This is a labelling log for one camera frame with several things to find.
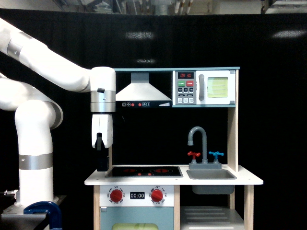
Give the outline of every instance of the white countertop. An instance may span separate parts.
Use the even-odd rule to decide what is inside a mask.
[[[133,166],[133,165],[114,165],[114,166]],[[190,179],[187,170],[188,165],[167,165],[178,166],[183,177],[109,177],[106,178],[107,172],[93,172],[92,175],[85,180],[86,185],[258,185],[263,184],[263,180],[255,176],[245,168],[239,165],[238,172],[233,171],[228,165],[222,165],[222,169],[231,172],[236,179],[226,180],[193,180]]]

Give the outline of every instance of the stovetop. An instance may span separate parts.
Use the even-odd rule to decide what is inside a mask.
[[[177,166],[116,166],[106,177],[182,177],[182,173]]]

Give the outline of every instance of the silver range hood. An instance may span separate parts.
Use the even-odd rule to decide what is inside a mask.
[[[131,73],[131,84],[116,94],[117,108],[171,107],[172,99],[149,83],[148,72]]]

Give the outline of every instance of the oven window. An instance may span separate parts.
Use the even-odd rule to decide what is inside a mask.
[[[138,223],[117,223],[113,225],[112,230],[159,230],[155,224],[138,224]]]

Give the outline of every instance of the wooden frame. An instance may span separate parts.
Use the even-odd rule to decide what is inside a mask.
[[[236,106],[228,108],[228,166],[238,172],[238,91],[239,75],[236,70]],[[109,149],[110,167],[112,148]],[[235,209],[235,192],[228,195],[228,207]],[[254,185],[244,186],[244,228],[254,229]],[[94,185],[94,230],[100,230],[99,185]],[[180,230],[180,186],[174,186],[174,230]]]

